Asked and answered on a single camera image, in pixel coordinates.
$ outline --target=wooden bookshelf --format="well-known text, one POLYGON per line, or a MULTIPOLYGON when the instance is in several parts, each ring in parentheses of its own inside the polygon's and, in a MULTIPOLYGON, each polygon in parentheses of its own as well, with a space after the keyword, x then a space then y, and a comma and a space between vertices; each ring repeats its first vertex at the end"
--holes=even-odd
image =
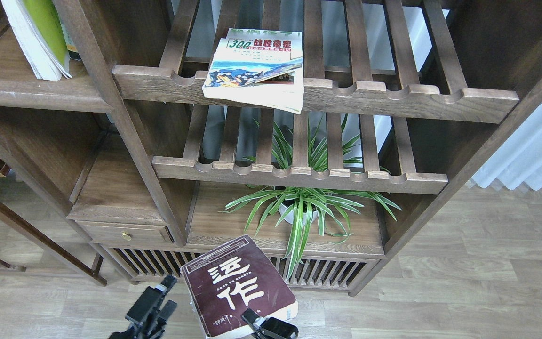
MULTIPOLYGON (((324 66, 322 3, 303 2, 305 112, 295 116, 294 165, 285 172, 271 163, 269 110, 261 114, 257 163, 241 167, 235 161, 235 113, 243 105, 202 96, 209 58, 185 56, 198 12, 191 0, 182 0, 170 18, 160 0, 54 0, 83 58, 71 66, 75 77, 60 81, 34 79, 0 10, 0 157, 133 281, 176 273, 241 234, 246 210, 217 211, 247 192, 243 182, 392 192, 403 207, 398 221, 383 221, 375 206, 367 206, 347 242, 311 236, 305 263, 284 276, 293 286, 355 295, 542 102, 542 1, 343 0, 346 68, 324 66), (370 67, 362 29, 367 4, 383 7, 395 71, 370 67), (430 32, 432 53, 420 72, 403 6, 420 7, 430 32), (232 107, 222 157, 213 163, 200 154, 207 105, 232 107), (328 172, 307 168, 308 110, 327 117, 328 172), (101 112, 119 135, 102 137, 109 126, 101 112), (362 174, 340 157, 339 113, 358 116, 362 174), (389 115, 393 123, 379 154, 374 114, 389 115), (146 239, 122 242, 122 229, 135 229, 134 240, 146 239)), ((215 41, 247 6, 254 5, 222 1, 215 41)), ((261 25, 246 28, 279 29, 281 6, 264 0, 261 25)), ((252 13, 258 11, 256 5, 252 13)), ((286 269, 285 227, 265 227, 257 237, 280 272, 286 269)))

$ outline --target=spider plant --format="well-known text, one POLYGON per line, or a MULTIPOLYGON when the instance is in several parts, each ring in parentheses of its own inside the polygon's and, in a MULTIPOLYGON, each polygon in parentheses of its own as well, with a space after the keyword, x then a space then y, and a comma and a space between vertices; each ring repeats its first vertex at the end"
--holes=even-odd
MULTIPOLYGON (((344 132, 344 127, 346 127, 347 118, 348 115, 345 114, 341 125, 342 133, 344 132)), ((308 137, 308 164, 314 171, 319 172, 327 170, 327 138, 323 138, 321 141, 316 142, 321 122, 322 120, 319 120, 314 132, 309 133, 308 137)), ((348 156, 353 148, 359 145, 358 141, 360 139, 361 136, 357 135, 344 143, 342 145, 343 155, 348 156)), ((292 165, 292 146, 290 145, 290 142, 288 142, 286 135, 284 135, 282 130, 275 123, 273 123, 273 148, 271 149, 271 152, 277 161, 278 167, 286 169, 292 165)), ((256 157, 246 157, 246 159, 256 161, 256 157)), ((347 157, 344 159, 344 163, 358 164, 362 163, 362 159, 361 157, 347 157)), ((301 262, 301 258, 303 257, 309 231, 314 221, 314 210, 318 211, 319 214, 319 235, 328 234, 331 236, 342 237, 342 240, 336 242, 336 244, 346 241, 351 235, 351 221, 348 212, 361 214, 358 208, 363 207, 363 205, 351 199, 344 198, 341 195, 352 195, 374 200, 383 206, 395 220, 396 217, 390 208, 392 207, 400 210, 400 207, 397 204, 377 192, 265 186, 255 193, 245 195, 228 203, 225 206, 224 212, 232 213, 247 206, 250 202, 255 202, 244 227, 244 232, 246 232, 252 223, 256 212, 268 202, 263 214, 258 220, 258 227, 256 228, 256 234, 258 234, 258 231, 261 229, 267 217, 279 212, 280 205, 286 205, 286 211, 280 214, 275 226, 277 227, 277 225, 286 219, 290 213, 294 214, 292 230, 290 232, 286 254, 284 255, 284 258, 289 258, 288 277, 290 277, 294 272, 295 266, 301 262), (336 225, 338 225, 338 232, 330 232, 327 229, 327 217, 335 221, 336 225)))

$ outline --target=paperback book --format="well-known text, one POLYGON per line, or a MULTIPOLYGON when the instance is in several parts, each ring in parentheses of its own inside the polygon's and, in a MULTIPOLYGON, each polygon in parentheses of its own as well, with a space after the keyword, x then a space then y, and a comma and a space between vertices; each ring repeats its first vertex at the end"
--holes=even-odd
POLYGON ((304 95, 302 33, 230 28, 219 41, 202 92, 205 98, 300 114, 304 95))
POLYGON ((280 320, 298 312, 294 294, 247 234, 188 262, 181 274, 207 338, 237 339, 254 332, 241 318, 248 307, 280 320))
POLYGON ((71 78, 70 56, 51 0, 2 0, 9 25, 37 79, 71 78))

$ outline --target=drawer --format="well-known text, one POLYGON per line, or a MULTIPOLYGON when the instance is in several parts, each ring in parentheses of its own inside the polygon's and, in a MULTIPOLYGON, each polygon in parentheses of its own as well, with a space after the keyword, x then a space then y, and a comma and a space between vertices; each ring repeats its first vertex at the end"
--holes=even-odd
POLYGON ((101 244, 172 244, 166 226, 102 223, 77 220, 78 225, 101 244))

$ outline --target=plant pot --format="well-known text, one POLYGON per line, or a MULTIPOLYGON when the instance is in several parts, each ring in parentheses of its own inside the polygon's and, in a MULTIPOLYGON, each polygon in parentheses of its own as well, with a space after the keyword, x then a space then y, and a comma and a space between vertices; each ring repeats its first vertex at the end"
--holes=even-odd
MULTIPOLYGON (((286 210, 288 209, 288 206, 284 205, 284 204, 280 204, 279 206, 279 214, 280 215, 283 215, 284 212, 286 212, 286 210)), ((317 219, 317 217, 319 216, 319 212, 314 210, 313 213, 312 213, 312 220, 315 221, 317 219)), ((288 223, 290 224, 293 224, 294 223, 294 210, 292 210, 292 212, 288 213, 288 215, 286 216, 286 218, 284 219, 284 221, 287 221, 288 223)), ((307 219, 306 217, 303 215, 303 225, 307 222, 307 219)))

